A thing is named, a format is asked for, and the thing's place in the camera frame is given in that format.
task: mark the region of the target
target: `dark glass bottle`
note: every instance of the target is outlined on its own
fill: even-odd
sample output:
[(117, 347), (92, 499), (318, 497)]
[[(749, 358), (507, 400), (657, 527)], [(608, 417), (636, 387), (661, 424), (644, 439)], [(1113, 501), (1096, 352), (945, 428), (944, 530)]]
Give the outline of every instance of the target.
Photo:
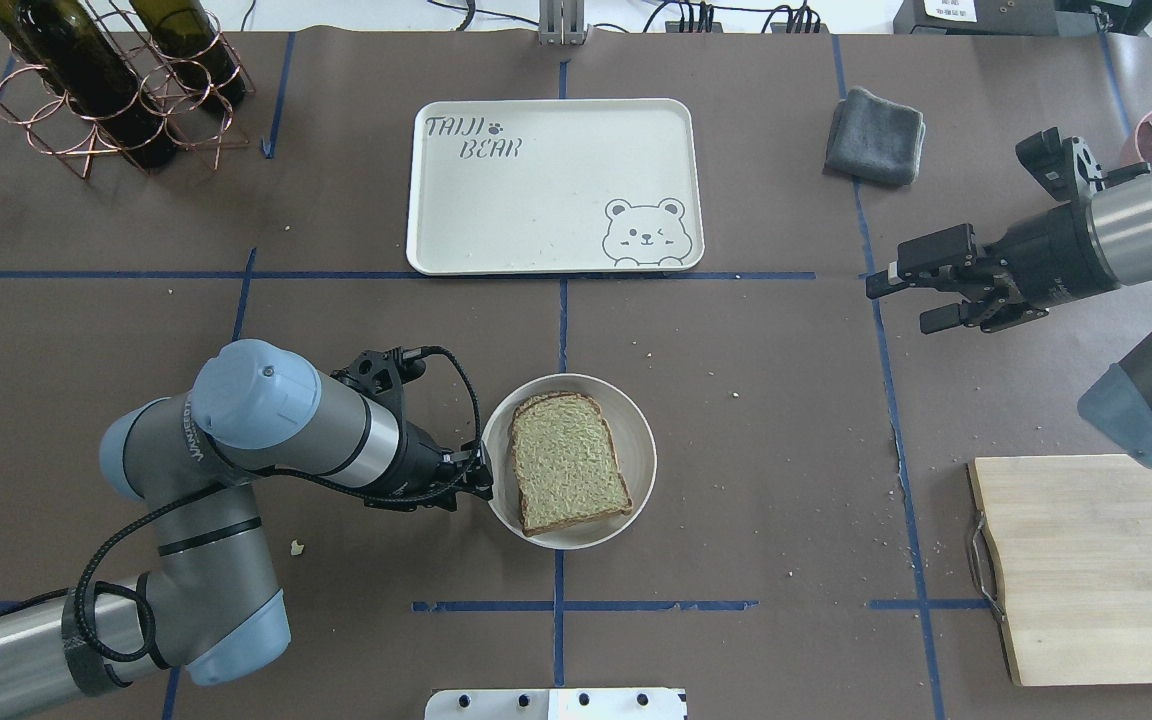
[[(180, 82), (188, 90), (202, 91), (207, 85), (207, 76), (218, 86), (218, 92), (237, 108), (238, 103), (247, 97), (247, 83), (225, 46), (212, 45), (217, 31), (211, 26), (206, 13), (202, 12), (198, 0), (132, 0), (132, 8), (150, 37), (157, 46), (173, 58), (189, 58), (194, 63), (202, 65), (206, 71), (194, 63), (176, 63), (173, 66)], [(202, 105), (212, 113), (221, 113), (223, 105), (210, 97)]]
[[(41, 65), (41, 60), (24, 41), (24, 37), (20, 36), (20, 28), (15, 24), (15, 5), (17, 5), (15, 0), (0, 0), (0, 31), (8, 38), (12, 48), (15, 50), (15, 54), (20, 59), (30, 65)], [(56, 78), (51, 77), (50, 70), (40, 69), (38, 76), (41, 77), (41, 82), (46, 83), (51, 92), (54, 94), (63, 93)]]
[(127, 67), (79, 0), (18, 0), (17, 26), (24, 41), (78, 106), (142, 168), (157, 168), (177, 151), (162, 118), (146, 109), (154, 100)]

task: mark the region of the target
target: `white label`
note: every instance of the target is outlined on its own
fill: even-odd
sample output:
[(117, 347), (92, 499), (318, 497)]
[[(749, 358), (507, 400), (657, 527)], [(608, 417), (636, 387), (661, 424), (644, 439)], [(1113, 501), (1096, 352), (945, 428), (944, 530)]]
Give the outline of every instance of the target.
[(923, 0), (923, 8), (934, 18), (975, 23), (975, 0)]

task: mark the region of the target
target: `white plate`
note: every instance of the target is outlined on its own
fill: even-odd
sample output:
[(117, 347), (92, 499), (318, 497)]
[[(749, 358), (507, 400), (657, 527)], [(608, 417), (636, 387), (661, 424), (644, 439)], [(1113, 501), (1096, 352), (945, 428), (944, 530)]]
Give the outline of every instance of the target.
[(407, 259), (420, 273), (676, 272), (704, 251), (677, 100), (431, 103), (416, 115)]
[[(509, 427), (513, 424), (513, 410), (522, 401), (533, 395), (547, 392), (578, 392), (589, 395), (602, 407), (602, 417), (607, 427), (612, 429), (612, 445), (616, 446), (616, 460), (621, 473), (626, 476), (626, 486), (630, 491), (634, 510), (628, 515), (616, 515), (614, 518), (596, 520), (593, 523), (581, 523), (571, 528), (554, 530), (552, 533), (525, 537), (522, 533), (522, 516), (518, 510), (518, 479), (513, 477), (513, 462), (509, 460)], [(562, 373), (545, 376), (525, 384), (509, 393), (497, 407), (483, 430), (483, 442), (488, 448), (492, 460), (492, 475), (495, 487), (492, 493), (492, 511), (497, 517), (525, 541), (539, 544), (553, 550), (579, 550), (591, 547), (600, 541), (616, 537), (628, 528), (643, 511), (643, 506), (652, 497), (655, 484), (655, 439), (649, 420), (643, 411), (623, 392), (598, 378)]]

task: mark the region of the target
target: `bear face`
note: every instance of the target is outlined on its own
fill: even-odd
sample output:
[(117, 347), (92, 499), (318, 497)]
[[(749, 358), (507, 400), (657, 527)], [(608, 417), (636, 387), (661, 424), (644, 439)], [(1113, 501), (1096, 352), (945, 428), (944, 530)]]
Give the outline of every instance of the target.
[(602, 251), (616, 265), (681, 266), (691, 252), (691, 236), (682, 227), (682, 202), (666, 197), (655, 205), (607, 204)]

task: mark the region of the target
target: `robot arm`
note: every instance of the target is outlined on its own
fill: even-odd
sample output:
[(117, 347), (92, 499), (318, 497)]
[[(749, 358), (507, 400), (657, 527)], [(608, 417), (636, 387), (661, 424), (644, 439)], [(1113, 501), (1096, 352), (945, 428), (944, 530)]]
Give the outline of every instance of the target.
[[(865, 279), (878, 300), (909, 287), (955, 291), (929, 310), (923, 333), (965, 325), (992, 333), (1037, 320), (1066, 302), (1152, 281), (1152, 174), (1146, 164), (1102, 173), (1079, 138), (1056, 128), (1016, 145), (1016, 156), (1064, 205), (1011, 225), (978, 247), (972, 225), (902, 242), (887, 272)], [(1089, 389), (1079, 414), (1152, 468), (1152, 333)]]
[(479, 433), (449, 450), (404, 418), (403, 382), (424, 373), (430, 354), (445, 351), (369, 351), (326, 376), (243, 340), (211, 359), (187, 395), (115, 420), (101, 470), (150, 507), (161, 569), (120, 588), (88, 584), (124, 530), (74, 591), (0, 617), (0, 717), (113, 692), (173, 666), (197, 684), (223, 683), (281, 655), (291, 632), (252, 479), (294, 473), (392, 510), (454, 510), (457, 492), (491, 498)]

